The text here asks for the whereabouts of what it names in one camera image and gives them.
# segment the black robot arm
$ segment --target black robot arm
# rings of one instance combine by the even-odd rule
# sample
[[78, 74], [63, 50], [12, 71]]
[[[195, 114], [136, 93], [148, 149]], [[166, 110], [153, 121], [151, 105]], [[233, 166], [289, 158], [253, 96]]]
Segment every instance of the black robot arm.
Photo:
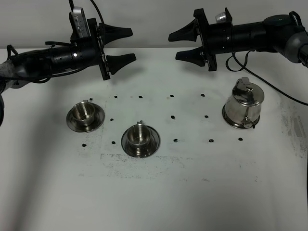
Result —
[[105, 24], [94, 0], [90, 1], [101, 23], [97, 24], [95, 18], [87, 20], [83, 9], [69, 0], [69, 19], [73, 29], [70, 43], [48, 41], [45, 42], [48, 49], [21, 54], [12, 45], [7, 46], [7, 61], [0, 64], [0, 125], [4, 116], [1, 93], [8, 88], [21, 88], [29, 82], [45, 83], [53, 77], [70, 75], [94, 65], [100, 67], [103, 80], [107, 80], [110, 74], [114, 75], [136, 60], [135, 54], [105, 55], [103, 49], [107, 43], [130, 37], [133, 33], [130, 28]]
[[191, 23], [170, 34], [169, 41], [196, 41], [200, 35], [202, 47], [178, 52], [177, 60], [199, 66], [207, 63], [209, 71], [216, 71], [216, 54], [266, 51], [279, 52], [289, 61], [308, 67], [308, 34], [295, 12], [237, 26], [232, 25], [227, 8], [216, 16], [216, 24], [208, 23], [203, 9], [195, 10], [193, 16], [195, 19]]

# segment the black cable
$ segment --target black cable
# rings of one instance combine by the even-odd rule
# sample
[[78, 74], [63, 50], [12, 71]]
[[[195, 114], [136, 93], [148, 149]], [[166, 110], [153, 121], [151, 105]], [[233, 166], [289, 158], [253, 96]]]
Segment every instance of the black cable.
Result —
[[31, 80], [30, 82], [31, 83], [46, 83], [50, 80], [51, 78], [46, 78], [46, 79], [43, 79], [43, 80]]
[[98, 58], [101, 57], [101, 53], [103, 52], [103, 48], [104, 48], [104, 44], [105, 44], [105, 34], [106, 34], [106, 30], [105, 30], [105, 23], [104, 23], [104, 20], [103, 20], [103, 17], [102, 17], [102, 14], [100, 12], [100, 10], [98, 9], [96, 3], [94, 2], [94, 0], [90, 0], [91, 3], [93, 4], [94, 8], [96, 9], [97, 11], [97, 14], [99, 15], [100, 17], [100, 20], [101, 20], [101, 23], [103, 25], [103, 45], [101, 46], [100, 48], [100, 51], [97, 53], [96, 57], [91, 61], [90, 64], [88, 64], [87, 66], [85, 67], [82, 67], [80, 69], [77, 69], [75, 71], [68, 71], [68, 72], [65, 72], [65, 73], [61, 73], [61, 74], [56, 74], [56, 75], [51, 75], [51, 76], [39, 76], [39, 77], [31, 77], [31, 78], [27, 78], [27, 77], [0, 77], [1, 79], [7, 79], [7, 80], [24, 80], [24, 81], [28, 81], [28, 82], [34, 82], [35, 80], [43, 80], [43, 81], [48, 81], [46, 79], [49, 79], [49, 78], [55, 78], [55, 77], [62, 77], [62, 76], [67, 76], [67, 75], [71, 75], [71, 74], [75, 74], [77, 72], [80, 72], [80, 71], [83, 71], [84, 69], [88, 68], [89, 66], [91, 66]]
[[261, 78], [260, 76], [258, 76], [257, 74], [255, 74], [254, 72], [252, 72], [251, 70], [249, 70], [248, 68], [246, 68], [246, 65], [247, 65], [247, 62], [248, 62], [248, 54], [249, 54], [250, 52], [251, 52], [251, 51], [247, 52], [247, 54], [246, 54], [246, 56], [245, 56], [244, 65], [241, 64], [241, 63], [238, 61], [238, 59], [235, 57], [235, 52], [232, 52], [232, 56], [231, 56], [230, 58], [233, 58], [233, 59], [236, 61], [236, 63], [237, 63], [239, 66], [241, 66], [242, 68], [241, 68], [240, 70], [232, 70], [232, 69], [230, 69], [229, 64], [228, 64], [230, 58], [228, 58], [228, 59], [226, 60], [226, 68], [227, 68], [229, 71], [233, 71], [233, 72], [245, 70], [245, 71], [247, 71], [248, 73], [252, 74], [253, 76], [255, 76], [255, 77], [257, 77], [258, 79], [260, 79], [260, 80], [262, 80], [263, 82], [265, 82], [267, 85], [269, 85], [270, 87], [272, 87], [273, 89], [275, 89], [276, 91], [278, 91], [280, 94], [284, 95], [285, 97], [287, 97], [287, 98], [289, 98], [289, 99], [291, 99], [291, 100], [293, 100], [293, 101], [295, 101], [295, 102], [297, 102], [297, 103], [299, 103], [299, 104], [308, 106], [308, 103], [302, 102], [302, 101], [300, 101], [300, 100], [298, 100], [298, 99], [295, 99], [295, 98], [293, 98], [292, 96], [290, 96], [290, 95], [284, 93], [282, 90], [278, 89], [278, 88], [275, 87], [274, 85], [272, 85], [272, 84], [270, 84], [269, 82], [267, 82], [265, 79]]

